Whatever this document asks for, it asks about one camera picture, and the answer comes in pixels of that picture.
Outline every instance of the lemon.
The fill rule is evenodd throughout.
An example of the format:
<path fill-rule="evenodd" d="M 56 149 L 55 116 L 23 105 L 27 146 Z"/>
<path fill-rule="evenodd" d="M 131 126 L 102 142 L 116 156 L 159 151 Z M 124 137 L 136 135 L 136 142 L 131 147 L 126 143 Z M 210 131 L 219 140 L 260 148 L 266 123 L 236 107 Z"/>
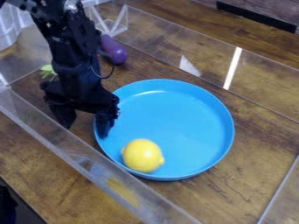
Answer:
<path fill-rule="evenodd" d="M 147 139 L 134 140 L 122 154 L 126 166 L 138 172 L 152 172 L 164 164 L 159 146 Z"/>

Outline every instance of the blue bowl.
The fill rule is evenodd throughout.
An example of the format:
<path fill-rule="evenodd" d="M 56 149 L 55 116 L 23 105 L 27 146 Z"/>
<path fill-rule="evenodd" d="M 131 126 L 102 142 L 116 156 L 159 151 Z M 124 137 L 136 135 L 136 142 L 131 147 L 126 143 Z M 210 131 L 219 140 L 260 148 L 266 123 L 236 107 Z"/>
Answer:
<path fill-rule="evenodd" d="M 203 88 L 178 80 L 143 80 L 122 87 L 120 117 L 98 143 L 126 170 L 146 179 L 172 181 L 207 171 L 227 155 L 235 127 L 230 111 Z M 122 149 L 138 139 L 162 148 L 164 165 L 152 173 L 130 169 Z"/>

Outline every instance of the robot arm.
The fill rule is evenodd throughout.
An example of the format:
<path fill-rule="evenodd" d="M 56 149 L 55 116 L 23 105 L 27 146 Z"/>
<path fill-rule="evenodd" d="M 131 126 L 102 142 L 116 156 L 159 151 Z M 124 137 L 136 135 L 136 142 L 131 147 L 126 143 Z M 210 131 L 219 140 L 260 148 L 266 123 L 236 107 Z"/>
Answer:
<path fill-rule="evenodd" d="M 0 0 L 29 11 L 47 39 L 59 80 L 41 83 L 44 100 L 60 124 L 69 128 L 76 110 L 96 115 L 98 132 L 108 135 L 118 119 L 118 97 L 102 86 L 98 49 L 100 32 L 80 0 Z"/>

